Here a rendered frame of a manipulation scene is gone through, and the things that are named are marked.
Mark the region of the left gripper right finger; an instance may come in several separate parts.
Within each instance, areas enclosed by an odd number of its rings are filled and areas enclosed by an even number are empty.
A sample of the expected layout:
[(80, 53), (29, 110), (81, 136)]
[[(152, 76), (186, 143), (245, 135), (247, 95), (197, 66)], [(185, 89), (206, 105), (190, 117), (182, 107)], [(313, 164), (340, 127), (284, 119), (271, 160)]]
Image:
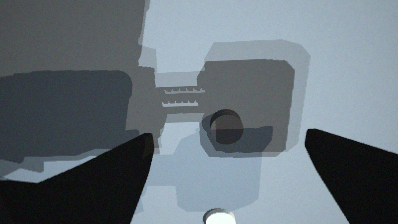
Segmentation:
[(349, 224), (398, 224), (398, 154), (308, 129), (305, 148)]

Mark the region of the white round disc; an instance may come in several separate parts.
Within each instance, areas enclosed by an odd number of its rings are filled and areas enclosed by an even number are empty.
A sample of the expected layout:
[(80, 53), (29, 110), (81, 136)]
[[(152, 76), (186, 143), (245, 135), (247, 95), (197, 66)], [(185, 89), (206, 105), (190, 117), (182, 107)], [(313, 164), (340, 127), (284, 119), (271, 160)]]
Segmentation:
[(215, 209), (206, 216), (206, 224), (236, 224), (233, 213), (226, 209)]

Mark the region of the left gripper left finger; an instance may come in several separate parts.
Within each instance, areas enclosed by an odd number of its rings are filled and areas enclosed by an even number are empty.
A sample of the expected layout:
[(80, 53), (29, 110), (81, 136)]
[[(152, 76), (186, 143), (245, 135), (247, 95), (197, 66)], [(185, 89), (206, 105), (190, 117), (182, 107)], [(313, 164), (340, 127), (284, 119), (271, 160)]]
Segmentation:
[(153, 154), (143, 133), (39, 183), (0, 180), (0, 224), (131, 224)]

